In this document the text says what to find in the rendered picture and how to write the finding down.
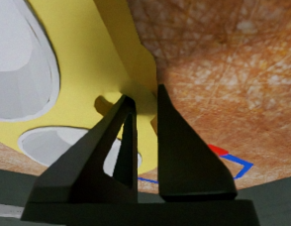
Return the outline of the blue tape outline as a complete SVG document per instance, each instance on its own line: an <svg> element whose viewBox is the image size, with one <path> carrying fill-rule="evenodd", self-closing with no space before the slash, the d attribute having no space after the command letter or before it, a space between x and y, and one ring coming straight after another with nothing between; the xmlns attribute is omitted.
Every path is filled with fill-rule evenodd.
<svg viewBox="0 0 291 226"><path fill-rule="evenodd" d="M232 162L235 162L235 163L238 163L238 164L241 164L241 165L244 166L243 169L238 173L238 175L236 177L234 177L234 179L241 178L253 166L253 164L251 164L249 162L246 162L244 160L241 160L239 158L236 158L234 156L229 155L229 152L226 151L226 150L223 150L223 149L221 149L219 147L216 147L214 145L211 145L211 144L209 144L208 146L215 153L218 153L219 154L219 157L222 157L224 159L230 160ZM150 179L145 179L145 178L140 178L140 177L138 177L138 179L157 183L157 181L155 181L155 180L150 180Z"/></svg>

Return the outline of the grey steel bowl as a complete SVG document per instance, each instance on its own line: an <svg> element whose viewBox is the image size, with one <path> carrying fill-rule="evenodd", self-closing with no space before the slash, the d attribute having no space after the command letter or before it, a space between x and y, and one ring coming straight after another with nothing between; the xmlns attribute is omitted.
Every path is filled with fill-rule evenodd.
<svg viewBox="0 0 291 226"><path fill-rule="evenodd" d="M41 117L59 92L56 54L30 4L0 0L0 122Z"/></svg>
<svg viewBox="0 0 291 226"><path fill-rule="evenodd" d="M49 167L88 131L89 129L71 126L37 127L22 133L18 146L26 156ZM108 175L112 175L121 141L116 138L104 163L104 170Z"/></svg>

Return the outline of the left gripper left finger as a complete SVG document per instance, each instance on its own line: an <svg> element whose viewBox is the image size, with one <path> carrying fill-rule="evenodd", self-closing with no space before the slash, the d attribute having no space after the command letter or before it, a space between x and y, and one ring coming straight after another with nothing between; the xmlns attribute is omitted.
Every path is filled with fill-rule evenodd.
<svg viewBox="0 0 291 226"><path fill-rule="evenodd" d="M106 158L121 130L112 176ZM40 174L28 200L139 203L136 102L123 94L106 115Z"/></svg>

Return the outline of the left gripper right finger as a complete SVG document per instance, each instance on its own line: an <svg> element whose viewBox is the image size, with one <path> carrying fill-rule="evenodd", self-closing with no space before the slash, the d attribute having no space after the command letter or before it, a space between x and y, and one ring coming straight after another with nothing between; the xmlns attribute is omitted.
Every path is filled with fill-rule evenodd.
<svg viewBox="0 0 291 226"><path fill-rule="evenodd" d="M157 92L157 184L165 202L238 196L231 171L174 108L164 84Z"/></svg>

